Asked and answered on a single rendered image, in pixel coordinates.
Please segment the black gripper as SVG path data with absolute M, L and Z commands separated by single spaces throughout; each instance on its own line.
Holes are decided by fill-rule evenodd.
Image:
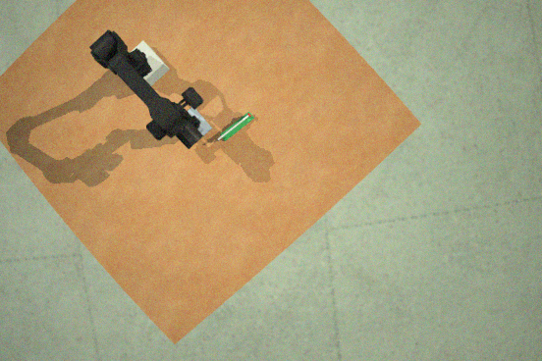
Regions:
M 181 104 L 183 108 L 185 108 L 187 105 L 189 105 L 195 110 L 203 103 L 203 99 L 199 96 L 199 94 L 192 87 L 187 88 L 182 95 L 183 95 L 183 99 L 178 104 L 181 104 L 181 103 L 183 104 L 186 101 L 183 105 Z M 146 126 L 146 128 L 157 140 L 160 140 L 166 135 L 166 133 L 164 133 L 162 130 L 160 131 L 154 125 L 154 122 L 155 121 L 152 120 Z

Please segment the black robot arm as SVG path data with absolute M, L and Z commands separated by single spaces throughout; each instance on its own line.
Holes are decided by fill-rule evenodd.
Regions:
M 175 135 L 187 149 L 203 138 L 198 130 L 201 121 L 196 115 L 190 116 L 180 104 L 160 96 L 143 79 L 152 72 L 145 53 L 138 49 L 129 53 L 124 40 L 110 30 L 105 31 L 89 48 L 94 61 L 118 75 L 148 107 L 150 117 L 160 131 L 171 138 Z

